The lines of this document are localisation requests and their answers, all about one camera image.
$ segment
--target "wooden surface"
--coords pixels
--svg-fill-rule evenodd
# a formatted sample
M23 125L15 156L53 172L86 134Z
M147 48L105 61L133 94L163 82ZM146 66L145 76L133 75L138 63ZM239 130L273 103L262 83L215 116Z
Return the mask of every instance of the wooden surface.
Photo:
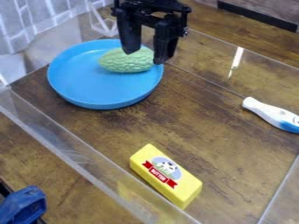
M198 3L218 7L218 0L195 0ZM257 11L299 25L299 3L297 0L222 0L245 9Z
M299 41L289 32L186 3L194 9L191 28L298 65L293 47ZM49 85L47 67L18 81L14 91L131 173L130 156L153 143L203 181L202 195L186 210L203 223L257 223L299 141L242 109L242 98L230 91L276 105L278 97L282 107L299 111L298 73L246 53L242 69L227 80L237 47L197 37L191 33L181 42L158 89L130 108L93 111L73 106ZM46 191L49 223L138 223L3 115L0 119L2 176L14 189L38 185Z

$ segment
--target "yellow box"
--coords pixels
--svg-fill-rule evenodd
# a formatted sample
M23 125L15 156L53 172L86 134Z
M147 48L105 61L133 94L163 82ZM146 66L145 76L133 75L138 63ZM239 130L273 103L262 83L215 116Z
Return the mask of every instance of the yellow box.
M181 209L191 204L202 182L151 144L130 158L130 166Z

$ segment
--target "white curtain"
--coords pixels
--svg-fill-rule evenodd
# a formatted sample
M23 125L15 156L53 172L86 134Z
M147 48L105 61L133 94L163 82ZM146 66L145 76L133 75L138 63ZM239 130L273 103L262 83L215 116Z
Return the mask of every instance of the white curtain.
M87 10L89 0L0 0L0 54L22 51L35 35Z

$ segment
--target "blue plate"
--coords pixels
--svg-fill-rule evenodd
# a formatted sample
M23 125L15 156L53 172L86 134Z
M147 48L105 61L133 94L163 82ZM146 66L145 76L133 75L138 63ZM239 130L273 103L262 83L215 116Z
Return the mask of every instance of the blue plate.
M142 73L114 73L99 58L121 47L119 39L103 39L75 45L53 61L49 82L59 95L87 109L121 109L142 101L163 78L165 66Z

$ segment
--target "wooden table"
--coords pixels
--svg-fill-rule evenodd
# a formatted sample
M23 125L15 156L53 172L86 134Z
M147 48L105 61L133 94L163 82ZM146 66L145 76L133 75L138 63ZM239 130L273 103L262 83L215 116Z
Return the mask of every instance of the wooden table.
M193 29L299 67L297 34L190 0L185 2L193 7ZM19 80L13 88L133 174L129 158L149 143L197 173L205 187L187 211L203 223L257 223L296 160L299 141L297 135L276 129L249 113L241 107L242 98L226 89L258 94L273 104L278 97L281 106L299 111L297 77L273 77L271 63L262 61L263 66L255 66L250 63L255 59L249 57L243 71L261 74L259 79L242 73L238 79L225 81L222 68L229 60L223 51L233 48L211 45L210 38L189 38L179 51L189 47L202 50L201 63L194 65L193 54L179 54L173 63L194 65L193 71L210 81L167 64L158 89L133 107L93 111L69 104L49 85L47 67ZM139 223L5 115L0 119L2 177L15 190L38 185L46 191L46 221Z

